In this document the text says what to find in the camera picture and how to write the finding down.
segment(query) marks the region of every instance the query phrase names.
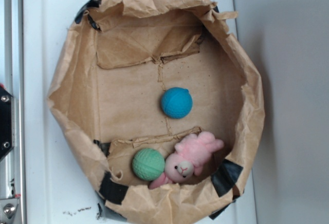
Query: textured ball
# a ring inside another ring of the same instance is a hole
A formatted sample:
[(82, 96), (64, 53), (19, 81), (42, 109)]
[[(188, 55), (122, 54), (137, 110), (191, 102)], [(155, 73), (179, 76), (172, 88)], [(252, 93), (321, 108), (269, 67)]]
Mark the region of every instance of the textured ball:
[(155, 180), (165, 170), (165, 159), (159, 151), (144, 148), (133, 159), (133, 171), (142, 180)]
[(192, 105), (193, 101), (189, 91), (179, 87), (168, 89), (161, 98), (163, 112), (174, 119), (188, 115)]

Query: toy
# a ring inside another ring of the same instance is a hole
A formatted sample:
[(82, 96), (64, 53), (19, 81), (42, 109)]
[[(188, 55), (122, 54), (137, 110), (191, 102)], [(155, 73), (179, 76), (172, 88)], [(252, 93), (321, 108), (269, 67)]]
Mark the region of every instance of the toy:
[(189, 91), (179, 87), (168, 89), (161, 98), (163, 112), (174, 119), (188, 115), (192, 105), (193, 101)]
[(222, 149), (224, 143), (210, 132), (201, 132), (198, 136), (190, 134), (175, 145), (176, 151), (166, 159), (164, 172), (149, 185), (149, 189), (166, 183), (182, 183), (193, 173), (199, 176), (203, 166), (212, 153)]
[(165, 169), (165, 159), (159, 151), (144, 148), (136, 153), (133, 159), (133, 171), (142, 180), (154, 180)]

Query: white wall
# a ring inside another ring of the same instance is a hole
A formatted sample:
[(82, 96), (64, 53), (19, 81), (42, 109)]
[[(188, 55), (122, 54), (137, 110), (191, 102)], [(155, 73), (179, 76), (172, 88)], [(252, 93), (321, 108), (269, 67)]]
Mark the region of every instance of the white wall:
[(329, 223), (329, 0), (235, 0), (264, 84), (258, 224)]

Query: screw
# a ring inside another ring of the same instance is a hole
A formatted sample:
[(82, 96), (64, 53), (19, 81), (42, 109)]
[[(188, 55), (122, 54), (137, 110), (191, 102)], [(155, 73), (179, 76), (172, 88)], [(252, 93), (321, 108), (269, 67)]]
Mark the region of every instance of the screw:
[(9, 96), (2, 96), (1, 97), (1, 101), (2, 102), (9, 102), (10, 101), (10, 97)]
[(4, 143), (2, 144), (2, 147), (3, 147), (3, 148), (9, 148), (9, 146), (10, 146), (10, 143), (9, 143), (9, 142), (4, 142)]
[(15, 214), (15, 212), (16, 212), (15, 206), (10, 203), (4, 207), (4, 213), (8, 219), (10, 219)]

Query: blue ball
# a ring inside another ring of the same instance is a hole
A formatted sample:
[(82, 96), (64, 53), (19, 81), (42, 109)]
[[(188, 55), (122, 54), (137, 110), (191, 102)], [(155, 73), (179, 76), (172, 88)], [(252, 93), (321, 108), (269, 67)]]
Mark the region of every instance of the blue ball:
[(188, 115), (192, 105), (193, 101), (189, 91), (179, 87), (168, 89), (161, 98), (163, 112), (174, 119)]

